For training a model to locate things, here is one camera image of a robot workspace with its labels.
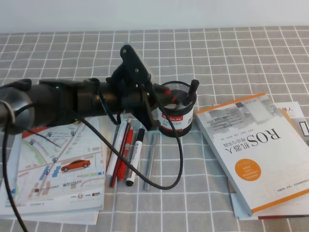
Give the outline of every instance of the gray pencil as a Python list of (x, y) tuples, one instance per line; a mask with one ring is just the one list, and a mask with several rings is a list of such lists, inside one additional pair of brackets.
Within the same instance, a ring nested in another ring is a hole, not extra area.
[[(158, 139), (158, 135), (157, 133), (155, 133), (153, 135), (153, 139), (152, 139), (152, 143), (151, 143), (151, 148), (149, 151), (149, 156), (148, 156), (148, 165), (147, 165), (147, 173), (146, 173), (146, 177), (148, 179), (150, 179), (151, 177), (151, 172), (153, 169), (153, 164), (154, 164), (154, 159), (155, 159), (155, 148), (157, 145), (157, 139)], [(151, 190), (151, 185), (149, 185), (148, 183), (144, 182), (144, 186), (143, 186), (144, 191), (150, 191)]]

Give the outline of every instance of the map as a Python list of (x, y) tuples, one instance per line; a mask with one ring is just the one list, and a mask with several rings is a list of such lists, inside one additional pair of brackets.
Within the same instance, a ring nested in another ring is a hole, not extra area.
[[(99, 129), (99, 120), (89, 119)], [(15, 201), (37, 201), (104, 185), (101, 140), (85, 125), (70, 124), (24, 134)]]
[[(98, 117), (87, 121), (97, 130), (104, 124)], [(10, 184), (20, 213), (102, 209), (106, 147), (101, 140), (83, 123), (35, 132), (58, 146), (36, 134), (23, 134), (18, 171), (12, 171), (15, 184)], [(0, 209), (0, 215), (12, 212), (5, 199)]]

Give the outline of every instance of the red car illustration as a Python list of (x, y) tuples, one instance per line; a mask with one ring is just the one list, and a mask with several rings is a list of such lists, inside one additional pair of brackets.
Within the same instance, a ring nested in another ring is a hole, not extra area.
[(86, 167), (88, 167), (90, 164), (91, 164), (91, 163), (90, 163), (89, 160), (77, 160), (77, 161), (74, 161), (74, 162), (72, 162), (72, 163), (70, 163), (70, 164), (68, 164), (68, 165), (66, 165), (66, 166), (63, 166), (63, 167), (61, 168), (61, 170), (62, 170), (63, 172), (67, 172), (67, 171), (70, 170), (70, 169), (82, 168), (82, 167), (86, 168)]

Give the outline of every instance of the white marker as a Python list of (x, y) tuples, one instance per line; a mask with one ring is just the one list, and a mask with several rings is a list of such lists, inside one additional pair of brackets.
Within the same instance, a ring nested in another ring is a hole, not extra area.
[[(116, 141), (115, 141), (115, 149), (119, 152), (120, 150), (120, 147), (121, 147), (121, 143), (122, 143), (122, 139), (124, 137), (124, 134), (125, 134), (125, 130), (126, 130), (126, 124), (127, 122), (125, 120), (122, 120), (120, 126), (119, 126), (119, 130), (118, 130), (118, 134), (117, 134), (117, 137), (116, 137)], [(114, 169), (115, 169), (115, 166), (116, 166), (116, 163), (117, 163), (117, 155), (113, 152), (112, 153), (112, 156), (111, 156), (111, 159), (110, 159), (110, 163), (108, 165), (108, 168), (107, 168), (107, 172), (106, 172), (106, 176), (107, 177), (111, 177), (113, 172), (114, 172)]]
[[(131, 164), (135, 168), (137, 168), (139, 161), (140, 161), (140, 151), (141, 151), (141, 146), (143, 145), (144, 134), (145, 134), (145, 130), (143, 128), (140, 128), (139, 133), (137, 134), (137, 139), (136, 139), (134, 151), (132, 154), (132, 160), (131, 160)], [(126, 179), (127, 186), (132, 186), (134, 184), (135, 175), (136, 175), (135, 172), (129, 169), (129, 172), (127, 175), (128, 178)]]

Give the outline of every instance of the gray checkered fabric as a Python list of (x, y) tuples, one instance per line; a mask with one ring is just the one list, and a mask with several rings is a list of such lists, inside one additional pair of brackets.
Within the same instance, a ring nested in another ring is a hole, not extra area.
[[(0, 34), (0, 81), (89, 77), (104, 81), (121, 64), (119, 50), (128, 42), (144, 57), (154, 83), (200, 81), (194, 110), (265, 92), (274, 102), (299, 102), (309, 117), (308, 26)], [(151, 133), (146, 135), (142, 172)], [(118, 183), (114, 189), (106, 187), (96, 226), (26, 222), (29, 231), (309, 231), (307, 218), (238, 221), (226, 175), (195, 122), (181, 141), (183, 177), (174, 189), (144, 192), (139, 178), (130, 188)], [(160, 135), (153, 180), (171, 184), (178, 169), (176, 140)], [(21, 229), (16, 220), (0, 220), (0, 231)]]

